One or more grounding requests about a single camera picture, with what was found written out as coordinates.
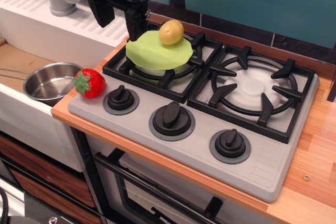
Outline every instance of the potato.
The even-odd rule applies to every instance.
[[[164,23],[159,30],[159,40],[165,45],[173,45],[180,41],[184,34],[184,27],[177,19]]]

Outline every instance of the burner grate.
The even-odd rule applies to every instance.
[[[160,25],[149,24],[149,30],[159,29]],[[170,69],[166,70],[161,76],[144,72],[127,58],[126,48],[123,47],[103,66],[103,73],[171,100],[184,103],[201,78],[205,66],[218,57],[223,48],[221,42],[206,39],[204,33],[197,35],[185,33],[185,37],[191,42],[193,55],[187,62],[187,68],[181,72],[175,72],[174,69]],[[204,47],[212,49],[206,59],[203,59]],[[178,85],[182,83],[180,91],[172,88],[176,83]]]
[[[235,63],[240,69],[248,71],[250,68],[249,64],[252,62],[257,62],[261,68],[271,67],[274,69],[274,72],[270,75],[272,79],[287,79],[291,88],[272,87],[274,91],[287,99],[286,102],[274,108],[267,95],[261,93],[261,110],[250,110],[232,104],[226,99],[226,97],[237,88],[237,84],[225,84],[225,81],[222,80],[220,83],[222,86],[218,86],[218,78],[231,77],[231,79],[234,80],[237,73],[230,69],[229,66]],[[297,76],[305,78],[305,83],[300,84],[303,86],[302,91],[298,90]],[[284,62],[253,53],[250,47],[239,49],[226,45],[220,57],[215,59],[208,67],[207,72],[188,99],[187,105],[274,140],[288,143],[313,76],[314,70],[297,66],[292,59],[288,59],[287,62]],[[200,98],[202,97],[202,90],[209,82],[211,83],[213,94],[209,99],[203,101]],[[275,127],[269,126],[268,121],[272,115],[280,114],[290,108],[293,109],[294,112],[286,131],[280,131]]]

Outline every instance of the stainless steel saucepan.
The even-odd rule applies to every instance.
[[[75,86],[73,79],[81,69],[81,66],[74,63],[58,62],[46,65],[32,73],[0,69],[26,73],[29,75],[26,79],[4,74],[0,74],[0,76],[24,80],[23,90],[29,98],[54,106]]]

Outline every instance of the teal wall panel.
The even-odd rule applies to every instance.
[[[185,0],[186,8],[316,45],[336,45],[336,0]]]

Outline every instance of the toy strawberry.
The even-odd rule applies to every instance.
[[[85,98],[99,96],[105,89],[104,77],[97,71],[84,68],[80,70],[74,78],[76,91]]]

